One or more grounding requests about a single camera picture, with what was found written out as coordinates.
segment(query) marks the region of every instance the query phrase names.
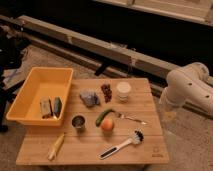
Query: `small cup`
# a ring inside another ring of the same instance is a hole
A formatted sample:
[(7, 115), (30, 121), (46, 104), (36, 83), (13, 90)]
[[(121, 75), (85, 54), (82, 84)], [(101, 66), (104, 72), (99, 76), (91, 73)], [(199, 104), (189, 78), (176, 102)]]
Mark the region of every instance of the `small cup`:
[(77, 115), (72, 119), (72, 126), (77, 132), (83, 132), (85, 130), (85, 119), (81, 115)]
[(129, 93), (131, 91), (131, 86), (128, 82), (119, 82), (116, 86), (118, 98), (122, 102), (126, 102), (128, 100)]

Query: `floor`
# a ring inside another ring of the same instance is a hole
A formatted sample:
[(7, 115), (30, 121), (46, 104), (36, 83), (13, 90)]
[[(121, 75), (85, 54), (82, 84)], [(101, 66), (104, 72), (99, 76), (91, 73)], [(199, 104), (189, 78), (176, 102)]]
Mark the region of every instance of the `floor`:
[[(24, 79), (33, 66), (72, 67), (74, 78), (97, 78), (94, 71), (65, 60), (55, 54), (30, 46), (22, 67), (15, 76), (14, 71), (5, 72), (6, 84), (9, 87), (18, 80)], [(147, 168), (148, 171), (211, 171), (213, 170), (213, 121), (197, 114), (180, 109), (175, 114), (165, 114), (154, 97), (165, 141), (168, 147), (170, 162), (156, 164)], [(0, 134), (0, 171), (140, 171), (140, 166), (60, 166), (60, 167), (26, 167), (16, 166), (15, 161), (25, 134), (25, 128), (19, 123), (5, 120), (9, 132)]]

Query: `stainless steel cup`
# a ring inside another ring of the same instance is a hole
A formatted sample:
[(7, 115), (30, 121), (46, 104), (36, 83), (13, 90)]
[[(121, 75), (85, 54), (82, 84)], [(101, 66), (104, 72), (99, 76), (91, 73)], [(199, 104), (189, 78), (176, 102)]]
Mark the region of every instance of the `stainless steel cup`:
[(84, 132), (85, 130), (85, 118), (81, 115), (77, 115), (72, 119), (72, 126), (77, 132)]

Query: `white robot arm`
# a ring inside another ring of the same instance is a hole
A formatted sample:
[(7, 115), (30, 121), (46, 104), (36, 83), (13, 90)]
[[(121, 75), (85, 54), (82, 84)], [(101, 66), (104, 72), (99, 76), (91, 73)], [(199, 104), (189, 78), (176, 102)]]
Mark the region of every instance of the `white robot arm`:
[(205, 83), (208, 77), (208, 68), (198, 62), (170, 71), (166, 78), (168, 87), (163, 90), (160, 103), (166, 111), (171, 111), (189, 99), (213, 115), (213, 89)]

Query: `cucumber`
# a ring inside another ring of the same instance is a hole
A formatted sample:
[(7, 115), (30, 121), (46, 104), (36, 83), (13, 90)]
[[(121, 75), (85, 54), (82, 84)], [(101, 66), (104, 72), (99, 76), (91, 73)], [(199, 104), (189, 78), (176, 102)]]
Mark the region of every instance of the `cucumber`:
[(109, 109), (106, 109), (105, 111), (103, 111), (103, 112), (98, 116), (98, 118), (96, 119), (95, 125), (96, 125), (97, 127), (99, 127), (100, 124), (101, 124), (101, 122), (102, 122), (102, 120), (103, 120), (103, 119), (105, 118), (105, 116), (106, 116), (108, 113), (110, 113), (110, 112), (115, 112), (115, 110), (112, 109), (112, 108), (109, 108)]

